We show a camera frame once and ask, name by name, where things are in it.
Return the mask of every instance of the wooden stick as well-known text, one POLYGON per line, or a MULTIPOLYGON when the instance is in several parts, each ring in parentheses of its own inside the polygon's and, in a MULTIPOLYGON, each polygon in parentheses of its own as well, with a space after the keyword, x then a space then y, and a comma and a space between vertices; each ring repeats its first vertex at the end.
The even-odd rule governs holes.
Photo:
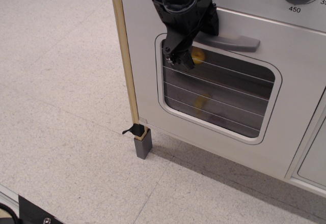
MULTIPOLYGON (((124 14, 123 14, 122 0, 112 0, 112 1, 113 1, 114 13, 115 13, 116 23, 117 23, 117 30, 118 30, 118 36, 120 42, 124 74, 125 74, 126 84, 127 84, 132 122, 139 124, 139 115, 138 115, 136 94, 135 94, 133 78, 132 78, 132 69, 131 69, 129 46, 127 40, 127 31, 126 31, 124 14)), ((135 138, 137 140, 142 141, 147 133, 147 130, 148 128, 145 127, 144 134, 141 137, 135 136, 135 138)))

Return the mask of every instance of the number 450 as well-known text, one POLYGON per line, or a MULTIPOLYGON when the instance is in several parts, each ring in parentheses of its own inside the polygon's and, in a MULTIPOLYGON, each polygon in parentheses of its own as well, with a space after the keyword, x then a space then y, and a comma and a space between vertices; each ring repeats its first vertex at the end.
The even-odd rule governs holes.
POLYGON ((297 13, 300 13, 300 11, 301 11, 301 8, 297 8, 297 7, 291 7, 291 8, 289 8, 289 10, 291 10, 292 12, 297 12, 297 13))

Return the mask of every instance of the robotic arm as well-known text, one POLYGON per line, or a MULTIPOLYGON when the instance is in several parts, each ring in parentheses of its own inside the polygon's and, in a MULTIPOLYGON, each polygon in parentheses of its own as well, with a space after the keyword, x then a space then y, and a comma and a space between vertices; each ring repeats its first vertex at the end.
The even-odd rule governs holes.
POLYGON ((163 46, 166 60, 193 69, 195 64, 189 49, 199 31, 219 35, 219 18, 212 0, 152 0, 167 27, 163 46))

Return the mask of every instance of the gray block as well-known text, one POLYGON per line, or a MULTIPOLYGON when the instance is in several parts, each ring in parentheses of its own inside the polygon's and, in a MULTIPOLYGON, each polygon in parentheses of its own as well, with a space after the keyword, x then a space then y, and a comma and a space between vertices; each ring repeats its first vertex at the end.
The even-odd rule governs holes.
POLYGON ((134 145, 136 147, 137 157, 145 159, 149 151, 153 148, 151 130, 148 129, 147 134, 142 141, 135 138, 134 145))

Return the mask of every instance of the gray handle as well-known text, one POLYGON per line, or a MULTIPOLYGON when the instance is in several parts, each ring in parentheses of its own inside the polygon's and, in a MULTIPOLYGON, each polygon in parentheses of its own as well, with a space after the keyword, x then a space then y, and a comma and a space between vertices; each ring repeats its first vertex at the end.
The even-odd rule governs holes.
POLYGON ((249 37, 240 36, 238 39, 229 39, 212 36, 203 32, 199 32, 194 41, 206 46, 238 52, 256 52, 260 45, 259 40, 249 37))

